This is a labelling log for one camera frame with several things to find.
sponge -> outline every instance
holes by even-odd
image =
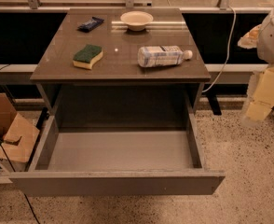
[[[80,68],[92,69],[92,66],[103,56],[102,48],[87,44],[82,50],[75,54],[73,65]]]

black object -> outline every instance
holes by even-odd
[[[92,31],[93,29],[95,29],[96,27],[101,25],[103,23],[103,21],[104,21],[104,19],[92,17],[87,22],[81,24],[78,27],[78,30],[81,32],[84,32],[84,33],[89,33],[90,31]]]

brown table top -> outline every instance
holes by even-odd
[[[153,15],[146,30],[133,32],[120,21],[121,14],[141,10]],[[77,27],[91,19],[104,23],[89,33]],[[92,70],[73,66],[74,55],[87,44],[101,46],[103,57]],[[142,46],[176,45],[193,51],[193,58],[177,66],[142,68],[137,52]],[[71,9],[54,35],[31,80],[36,83],[77,82],[170,82],[192,83],[210,80],[197,46],[176,8],[93,8]]]

white plastic bottle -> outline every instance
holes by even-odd
[[[182,51],[178,46],[141,47],[138,50],[138,64],[141,67],[178,65],[192,56],[191,50]]]

white bowl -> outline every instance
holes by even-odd
[[[121,15],[120,20],[128,25],[132,31],[142,31],[154,20],[153,16],[143,11],[130,11]]]

